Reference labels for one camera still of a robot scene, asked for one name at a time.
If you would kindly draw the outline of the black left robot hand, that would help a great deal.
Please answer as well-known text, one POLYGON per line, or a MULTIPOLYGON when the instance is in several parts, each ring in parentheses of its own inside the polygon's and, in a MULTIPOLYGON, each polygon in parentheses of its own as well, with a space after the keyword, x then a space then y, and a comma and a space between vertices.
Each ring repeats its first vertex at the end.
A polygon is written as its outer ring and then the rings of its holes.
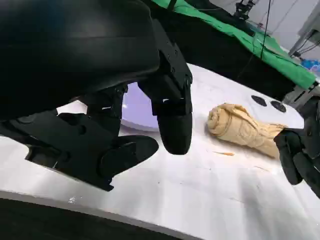
POLYGON ((193 76, 177 44, 140 0, 3 0, 0 134, 30 162, 99 189, 159 148, 119 134, 124 94, 151 101, 165 149, 192 139, 193 76))

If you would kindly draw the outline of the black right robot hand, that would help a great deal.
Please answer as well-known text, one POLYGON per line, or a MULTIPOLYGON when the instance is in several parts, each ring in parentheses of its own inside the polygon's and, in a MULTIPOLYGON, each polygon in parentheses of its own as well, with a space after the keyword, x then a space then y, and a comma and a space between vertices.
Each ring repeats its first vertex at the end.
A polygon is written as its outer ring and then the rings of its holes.
POLYGON ((283 172, 291 185, 305 181, 320 196, 320 98, 314 96, 300 109, 304 127, 284 128, 274 142, 283 172))

